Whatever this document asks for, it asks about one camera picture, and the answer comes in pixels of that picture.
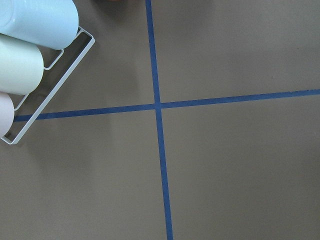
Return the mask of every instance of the gray floor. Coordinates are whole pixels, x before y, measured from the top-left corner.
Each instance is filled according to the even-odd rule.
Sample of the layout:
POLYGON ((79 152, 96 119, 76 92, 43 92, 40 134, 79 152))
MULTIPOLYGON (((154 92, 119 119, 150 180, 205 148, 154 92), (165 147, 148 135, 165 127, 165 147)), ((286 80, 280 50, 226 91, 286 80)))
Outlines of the gray floor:
MULTIPOLYGON (((96 44, 44 112, 153 104, 145 1, 74 2, 96 44)), ((319 1, 152 11, 163 103, 320 89, 319 1)), ((320 94, 162 109, 173 238, 320 239, 319 106, 320 94)), ((0 239, 172 240, 157 123, 155 110, 37 120, 0 142, 0 239)))

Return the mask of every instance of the white metal bar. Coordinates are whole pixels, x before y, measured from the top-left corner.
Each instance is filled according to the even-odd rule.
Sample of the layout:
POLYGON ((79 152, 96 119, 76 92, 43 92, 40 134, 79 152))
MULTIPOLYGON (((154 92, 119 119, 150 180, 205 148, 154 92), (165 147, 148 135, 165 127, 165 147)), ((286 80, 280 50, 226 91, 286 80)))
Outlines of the white metal bar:
POLYGON ((27 97, 29 96, 29 94, 24 95, 24 97, 22 98, 22 100, 19 102, 18 106, 16 106, 16 108, 14 109, 14 111, 18 111, 19 108, 21 107, 21 105, 25 102, 25 100, 27 99, 27 97))
POLYGON ((60 50, 61 52, 60 52, 60 54, 56 57, 56 59, 51 63, 51 65, 50 66, 48 66, 48 67, 44 67, 43 69, 44 70, 50 70, 50 69, 52 69, 53 68, 53 66, 58 62, 58 60, 62 57, 62 55, 65 53, 65 50, 63 50, 63 49, 61 49, 60 50))
POLYGON ((88 53, 90 48, 95 43, 95 38, 86 30, 84 30, 82 27, 79 26, 80 31, 77 33, 75 39, 81 34, 85 33, 89 37, 91 37, 91 40, 89 43, 85 46, 85 48, 82 50, 82 52, 79 54, 79 56, 75 59, 75 61, 71 64, 69 69, 65 72, 65 74, 62 76, 62 78, 59 80, 59 82, 54 86, 54 88, 51 90, 51 92, 48 94, 48 96, 44 99, 44 101, 41 103, 41 105, 38 107, 38 109, 34 112, 34 114, 31 116, 31 118, 26 122, 24 127, 21 129, 21 131, 17 134, 17 136, 11 141, 7 137, 2 137, 1 139, 5 141, 9 145, 17 144, 21 138, 25 135, 27 130, 30 128, 30 126, 34 123, 34 121, 37 119, 37 117, 40 115, 40 113, 43 111, 43 109, 47 106, 49 101, 53 98, 53 96, 57 93, 57 91, 60 89, 60 87, 64 84, 64 82, 67 80, 67 78, 70 76, 70 74, 74 71, 74 69, 77 67, 77 65, 80 63, 80 61, 84 58, 84 56, 88 53))

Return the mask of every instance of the blue tape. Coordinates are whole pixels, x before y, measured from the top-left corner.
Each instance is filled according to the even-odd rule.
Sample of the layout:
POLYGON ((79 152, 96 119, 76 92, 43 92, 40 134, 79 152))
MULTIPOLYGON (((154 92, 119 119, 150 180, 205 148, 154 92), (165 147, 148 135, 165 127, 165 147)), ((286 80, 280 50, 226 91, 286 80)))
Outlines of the blue tape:
POLYGON ((148 35, 149 35, 150 60, 151 60, 153 92, 154 92, 156 129, 157 129, 157 135, 158 135, 158 147, 159 147, 159 157, 160 157, 166 238, 167 240, 173 240, 174 236, 173 236, 172 219, 171 219, 164 128, 163 128, 163 120, 162 120, 162 112, 161 112, 157 54, 156 54, 156 43, 155 43, 154 22, 153 22, 153 16, 152 16, 151 0, 145 0, 145 7, 146 7, 148 35))
MULTIPOLYGON (((60 118, 71 118, 80 116, 90 115, 101 115, 101 114, 115 114, 115 113, 127 113, 136 111, 154 110, 154 104, 143 104, 143 105, 132 105, 132 106, 117 106, 117 107, 106 107, 97 109, 86 109, 86 110, 75 110, 75 111, 61 111, 42 113, 37 117, 37 120, 44 119, 60 119, 60 118)), ((15 122, 28 121, 32 115, 20 115, 14 118, 15 122)))
POLYGON ((161 108, 171 109, 171 108, 192 107, 192 106, 201 106, 201 105, 258 101, 258 100, 267 100, 267 99, 293 98, 293 97, 303 97, 303 96, 312 96, 312 95, 320 95, 320 89, 164 102, 164 103, 161 103, 161 108))

